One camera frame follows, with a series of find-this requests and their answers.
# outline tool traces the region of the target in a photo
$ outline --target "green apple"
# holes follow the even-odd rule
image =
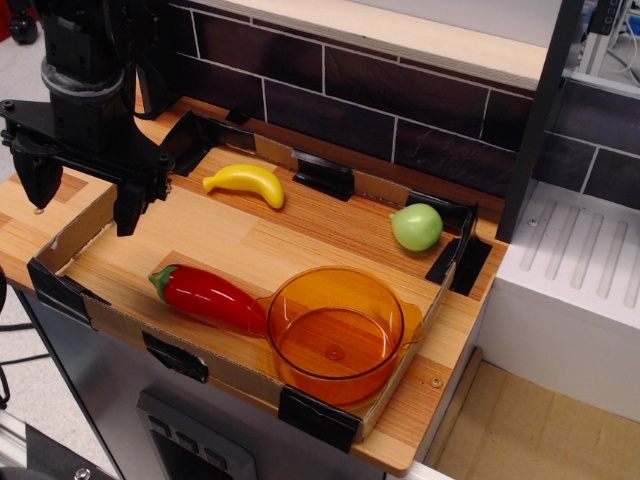
[[[407,250],[421,252],[442,234],[442,218],[431,205],[414,203],[391,215],[393,235]]]

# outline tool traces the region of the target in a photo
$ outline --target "red pepper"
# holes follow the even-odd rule
[[[213,273],[186,265],[169,265],[149,276],[149,280],[160,299],[179,310],[222,320],[247,332],[264,333],[264,313],[254,299]],[[252,322],[254,328],[250,329],[252,315],[260,318]]]

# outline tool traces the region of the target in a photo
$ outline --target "black robotic arm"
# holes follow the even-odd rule
[[[131,235],[149,203],[170,191],[174,158],[135,124],[136,70],[162,91],[158,114],[177,98],[163,72],[171,52],[162,12],[152,0],[33,0],[46,56],[50,102],[4,100],[2,142],[10,147],[29,200],[44,208],[69,167],[117,185],[114,219]]]

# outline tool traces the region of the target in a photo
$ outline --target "toy banana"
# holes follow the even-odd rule
[[[284,190],[278,177],[266,168],[256,165],[228,165],[212,177],[206,177],[202,184],[207,192],[218,187],[257,193],[276,209],[284,203]]]

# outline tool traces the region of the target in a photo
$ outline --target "black cable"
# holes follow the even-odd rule
[[[48,353],[43,353],[41,355],[34,355],[32,357],[25,357],[25,358],[16,358],[15,360],[6,360],[4,362],[0,362],[0,367],[4,367],[7,365],[15,365],[17,363],[24,363],[24,362],[32,362],[34,360],[41,360],[43,358],[49,358],[51,355],[49,355]]]
[[[154,78],[162,91],[165,92],[165,95],[167,94],[168,88],[166,82],[164,81],[164,78],[162,77],[158,69],[154,67],[144,55],[140,56],[140,58],[137,59],[136,65],[140,67],[147,76]],[[136,112],[135,105],[131,103],[131,98],[129,98],[124,89],[120,90],[120,95],[124,102],[125,108],[129,111],[129,113],[131,113],[134,117],[139,118],[140,120],[154,120],[170,106],[169,103],[165,100],[161,105],[157,106],[155,109],[149,112]]]
[[[0,265],[0,312],[4,307],[4,301],[7,299],[7,277],[4,276],[4,270]]]
[[[4,392],[4,395],[0,396],[0,410],[4,410],[7,408],[11,393],[9,392],[9,384],[7,383],[7,377],[5,377],[2,367],[0,367],[0,382],[2,382],[2,391]]]
[[[607,52],[609,54],[609,56],[611,56],[611,58],[613,58],[614,60],[617,60],[618,62],[620,62],[622,65],[624,65],[625,67],[628,66],[628,63],[625,62],[621,57],[619,57],[618,55],[616,55],[613,52]],[[633,71],[633,68],[629,68],[628,72],[631,74],[631,76],[633,77],[633,79],[640,84],[640,76],[638,76],[638,74],[636,72]]]
[[[16,323],[13,325],[0,325],[0,332],[16,332],[18,330],[30,330],[34,328],[32,323]]]

